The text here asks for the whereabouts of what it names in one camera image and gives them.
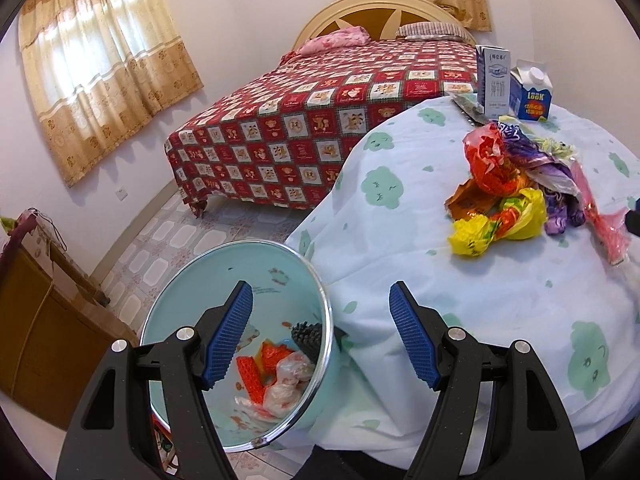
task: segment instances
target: light blue trash can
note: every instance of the light blue trash can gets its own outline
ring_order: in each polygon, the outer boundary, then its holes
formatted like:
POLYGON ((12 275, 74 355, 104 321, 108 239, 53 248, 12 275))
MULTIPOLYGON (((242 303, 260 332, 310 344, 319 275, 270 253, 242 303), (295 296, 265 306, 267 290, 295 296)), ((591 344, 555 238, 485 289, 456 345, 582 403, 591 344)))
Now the light blue trash can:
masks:
MULTIPOLYGON (((327 294, 315 270, 292 249, 266 240, 246 240, 216 247, 187 264, 156 299, 142 329, 142 344, 163 341, 183 326, 194 326, 210 307, 225 303, 238 281, 254 292, 254 310, 247 336, 236 356, 255 356, 265 339, 290 339, 299 322, 322 322, 322 351, 316 371, 294 411, 278 424, 256 422, 235 403, 247 397, 235 359, 224 380, 204 392, 211 419, 226 452, 268 446, 291 428, 311 426, 328 399, 338 375, 338 347, 327 294)), ((151 405, 169 428, 162 386, 150 384, 151 405)))

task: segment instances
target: white wall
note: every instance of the white wall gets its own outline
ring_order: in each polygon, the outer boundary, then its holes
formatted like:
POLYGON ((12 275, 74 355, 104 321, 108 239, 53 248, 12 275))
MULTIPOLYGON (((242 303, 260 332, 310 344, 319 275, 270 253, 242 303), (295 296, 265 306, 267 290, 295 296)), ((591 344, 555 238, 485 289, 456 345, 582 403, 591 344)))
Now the white wall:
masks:
POLYGON ((533 27, 529 0, 489 0, 491 32, 473 31, 481 44, 508 48, 513 59, 533 59, 533 27))
POLYGON ((615 0, 489 0, 498 44, 512 59, 546 62, 553 102, 607 129, 636 155, 630 74, 640 73, 640 40, 615 0))
POLYGON ((553 101, 607 129, 640 156, 640 40, 615 0, 529 0, 536 59, 553 101))
POLYGON ((24 81, 17 23, 0 43, 0 214, 49 214, 72 258, 92 272, 142 208, 172 179, 169 133, 224 94, 276 67, 297 33, 331 0, 168 0, 204 90, 156 117, 67 189, 43 142, 24 81), (119 202, 115 191, 129 196, 119 202))

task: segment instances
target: tiled floor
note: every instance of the tiled floor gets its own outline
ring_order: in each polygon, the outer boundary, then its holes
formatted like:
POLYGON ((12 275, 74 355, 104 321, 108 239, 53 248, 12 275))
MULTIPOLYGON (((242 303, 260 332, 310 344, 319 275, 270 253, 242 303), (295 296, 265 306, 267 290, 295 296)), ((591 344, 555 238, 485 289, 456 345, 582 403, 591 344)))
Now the tiled floor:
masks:
MULTIPOLYGON (((262 238, 283 242, 308 212, 260 206, 213 197, 196 219, 174 195, 140 231, 102 283, 111 298, 109 308, 139 333, 154 300, 185 264, 196 256, 233 240, 262 238)), ((278 452, 229 455, 238 480, 289 480, 310 449, 296 460, 278 452)))

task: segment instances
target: blue gripper pad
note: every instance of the blue gripper pad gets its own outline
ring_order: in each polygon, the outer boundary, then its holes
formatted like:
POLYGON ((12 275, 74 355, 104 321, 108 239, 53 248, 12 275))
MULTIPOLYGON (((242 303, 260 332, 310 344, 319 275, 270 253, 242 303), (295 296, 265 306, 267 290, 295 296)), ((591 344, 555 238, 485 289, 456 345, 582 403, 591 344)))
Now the blue gripper pad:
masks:
POLYGON ((389 292, 389 310, 409 354, 415 374, 434 388, 440 380, 436 367, 436 347, 416 316, 409 299, 400 286, 392 285, 389 292))
POLYGON ((254 295, 251 286, 245 283, 226 311, 225 317, 207 347, 207 362, 202 379, 209 388, 212 388, 216 381, 225 378, 253 307, 254 295))

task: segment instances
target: bed leg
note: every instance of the bed leg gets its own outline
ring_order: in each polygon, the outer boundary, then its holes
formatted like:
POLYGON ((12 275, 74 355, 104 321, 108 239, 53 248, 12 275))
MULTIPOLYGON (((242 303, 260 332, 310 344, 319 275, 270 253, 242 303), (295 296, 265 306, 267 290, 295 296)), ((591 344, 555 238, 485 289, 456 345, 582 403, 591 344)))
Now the bed leg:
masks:
POLYGON ((196 218, 202 218, 204 210, 207 208, 207 202, 192 202, 189 204, 191 212, 196 215, 196 218))

